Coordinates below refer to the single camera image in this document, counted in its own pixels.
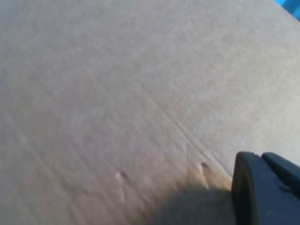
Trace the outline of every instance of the black object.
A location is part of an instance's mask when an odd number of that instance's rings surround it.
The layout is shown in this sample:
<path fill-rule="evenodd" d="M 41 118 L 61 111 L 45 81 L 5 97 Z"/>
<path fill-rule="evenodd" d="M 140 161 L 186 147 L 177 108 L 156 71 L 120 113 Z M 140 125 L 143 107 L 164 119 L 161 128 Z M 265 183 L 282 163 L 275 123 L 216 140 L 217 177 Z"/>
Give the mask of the black object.
<path fill-rule="evenodd" d="M 232 199 L 237 225 L 300 225 L 300 167 L 274 153 L 239 152 Z"/>

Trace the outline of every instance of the blue object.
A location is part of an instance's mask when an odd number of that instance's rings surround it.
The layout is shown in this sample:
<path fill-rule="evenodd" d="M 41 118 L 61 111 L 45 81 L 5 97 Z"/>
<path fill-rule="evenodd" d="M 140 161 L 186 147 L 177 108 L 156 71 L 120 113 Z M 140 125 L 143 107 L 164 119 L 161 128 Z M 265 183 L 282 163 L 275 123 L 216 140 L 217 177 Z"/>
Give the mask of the blue object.
<path fill-rule="evenodd" d="M 300 0 L 275 0 L 286 11 L 300 21 Z"/>

